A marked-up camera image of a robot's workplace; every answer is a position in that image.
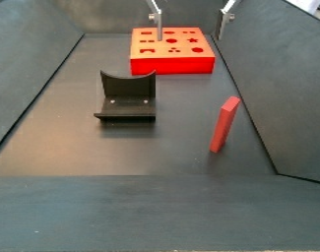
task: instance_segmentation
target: black floor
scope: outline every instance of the black floor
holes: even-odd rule
[[[219,106],[238,95],[219,58],[211,75],[158,76],[155,123],[93,117],[99,71],[129,75],[128,40],[81,39],[1,147],[0,176],[274,174],[242,104],[220,154],[207,150]]]
[[[320,184],[274,174],[242,104],[207,151],[236,95],[219,58],[158,76],[154,125],[92,116],[127,53],[128,36],[85,36],[0,147],[0,251],[320,250]]]

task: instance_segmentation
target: red shape sorter board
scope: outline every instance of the red shape sorter board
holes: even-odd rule
[[[199,28],[132,29],[129,46],[131,75],[208,74],[214,53]]]

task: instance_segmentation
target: dark gray wall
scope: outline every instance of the dark gray wall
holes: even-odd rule
[[[132,28],[151,27],[144,0],[52,0],[73,23],[87,33],[129,33]],[[214,29],[222,0],[156,0],[163,10],[163,26]]]
[[[320,21],[243,1],[216,46],[278,172],[320,180]]]
[[[80,36],[48,0],[0,1],[0,141]]]

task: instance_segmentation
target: black holder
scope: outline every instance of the black holder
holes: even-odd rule
[[[105,119],[155,119],[155,71],[141,77],[120,78],[100,71],[104,91],[101,112]]]

